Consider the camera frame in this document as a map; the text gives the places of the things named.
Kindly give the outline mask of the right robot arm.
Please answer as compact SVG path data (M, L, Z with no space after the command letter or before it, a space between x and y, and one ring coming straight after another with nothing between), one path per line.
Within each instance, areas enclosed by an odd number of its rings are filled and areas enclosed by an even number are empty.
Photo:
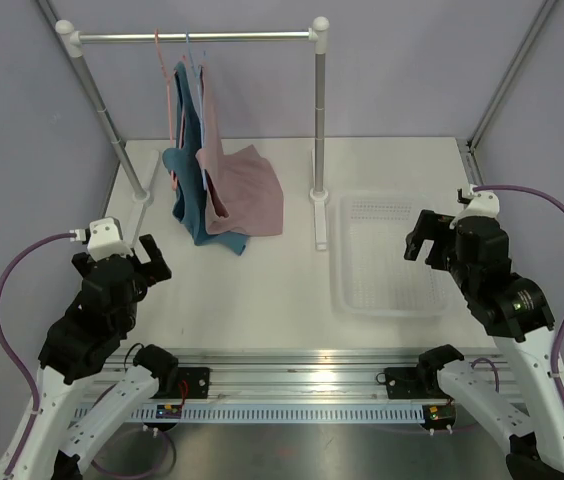
M564 479L564 367L551 356L557 334L545 295L512 270L509 237L494 218L424 210L406 237L404 257L451 275L472 316L505 358L526 410L486 385L454 347L420 355L418 389L458 401L505 454L514 479Z

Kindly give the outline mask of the blue plastic hanger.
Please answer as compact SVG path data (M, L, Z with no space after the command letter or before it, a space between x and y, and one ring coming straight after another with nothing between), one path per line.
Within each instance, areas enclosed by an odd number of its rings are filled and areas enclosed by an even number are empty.
M206 128L205 128L205 118L204 118L204 99L203 99L203 85L202 85L202 69L201 66L195 61L193 50L192 50L192 40L191 34L189 31L185 32L185 41L188 50L188 57L191 63L191 70L194 75L195 79L195 86L197 92L197 101L198 101L198 117L199 117L199 124L200 124L200 144L201 144L201 151L203 153L206 152ZM198 160L200 164L201 176L202 176L202 186L205 192L208 191L209 188L209 175L208 175L208 168L207 168L207 161L204 156L200 160Z

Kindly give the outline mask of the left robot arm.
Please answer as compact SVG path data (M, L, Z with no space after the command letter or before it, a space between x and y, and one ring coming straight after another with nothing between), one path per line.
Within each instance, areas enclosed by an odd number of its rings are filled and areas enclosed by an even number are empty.
M119 237L97 258L93 248L73 256L81 288L54 322L41 348L35 375L4 336L0 345L21 371L31 402L8 449L0 458L0 479L80 479L101 448L131 413L153 396L170 396L178 385L178 360L153 344L135 355L124 377L79 422L73 420L84 391L136 323L137 305L151 286L171 278L150 234L140 237L143 263ZM7 278L0 278L0 299Z

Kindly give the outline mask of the pink tank top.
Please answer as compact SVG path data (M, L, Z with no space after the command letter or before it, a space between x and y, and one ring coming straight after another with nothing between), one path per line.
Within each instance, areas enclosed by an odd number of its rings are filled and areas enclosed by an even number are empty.
M282 234L284 194L273 166L252 144L233 153L224 151L215 95L205 65L200 67L199 82L203 139L196 158L206 179L207 231L251 237Z

